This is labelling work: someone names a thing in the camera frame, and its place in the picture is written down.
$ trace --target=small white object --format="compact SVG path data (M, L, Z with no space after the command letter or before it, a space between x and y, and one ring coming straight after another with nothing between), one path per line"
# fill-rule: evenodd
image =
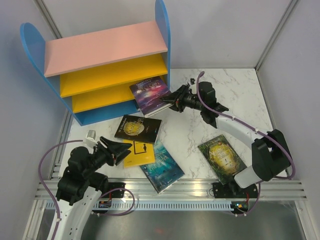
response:
M89 130L88 133L86 134L86 137L84 139L84 143L90 147L94 148L98 143L96 141L96 131L95 130Z
M197 84L191 85L189 89L191 89L192 94L197 94Z

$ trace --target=blue shelf frame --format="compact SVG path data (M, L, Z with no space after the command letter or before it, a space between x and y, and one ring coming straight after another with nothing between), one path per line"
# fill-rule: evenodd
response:
M166 81L168 88L170 88L171 32L168 13L164 1L156 0L154 10L156 24L168 48L167 52L162 53L162 58L168 69L168 73L164 75L164 80ZM41 75L43 80L50 86L57 97L63 102L67 110L81 126L121 117L125 114L134 114L137 112L135 100L130 100L79 113L73 113L72 97L70 96L62 98L60 96L60 76L57 75L45 77L44 75L46 41L38 29L29 22L23 23L20 26L20 38L23 49L33 67Z

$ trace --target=book cover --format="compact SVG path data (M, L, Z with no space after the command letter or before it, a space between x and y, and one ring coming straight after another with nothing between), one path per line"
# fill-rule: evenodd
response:
M247 166L223 135L219 135L198 146L219 181L224 185Z
M153 149L155 163L141 165L140 168L159 194L178 181L185 173L160 141L156 141Z
M147 78L131 85L130 90L146 118L171 106L170 103L159 100L159 98L170 94L167 85L159 76Z
M114 137L154 144L161 122L160 119L124 115Z
M154 146L151 143L140 141L123 140L126 144L132 144L129 148L131 153L123 160L125 168L153 164L155 159Z

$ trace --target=floor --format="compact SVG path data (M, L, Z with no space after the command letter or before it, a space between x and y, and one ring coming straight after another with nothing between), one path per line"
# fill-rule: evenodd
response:
M37 240L46 239L54 211L46 210ZM90 216L82 240L305 240L293 202L259 202L246 217L221 211L135 211Z

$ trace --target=marble surface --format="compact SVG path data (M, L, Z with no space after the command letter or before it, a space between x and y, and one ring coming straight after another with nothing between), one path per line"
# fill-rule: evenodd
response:
M182 84L190 81L190 78L196 79L201 71L205 71L201 81L212 82L218 102L254 127L272 130L254 69L171 69L170 90L175 91ZM220 134L225 135L247 166L252 163L251 150L247 146L230 134L206 124L197 110L186 108L183 113L179 113L166 109L152 118L162 120L158 138L184 171L183 178L216 178L215 173L197 147ZM121 119L122 117L118 117L86 126L79 126L73 120L68 140L84 139L89 130L95 130L97 137L104 136L107 139L120 142L121 139L114 138L114 135ZM62 176L67 166L71 150L80 145L84 144L69 143L66 146L59 176ZM139 166L124 168L123 162L114 167L104 165L98 172L109 178L146 178Z

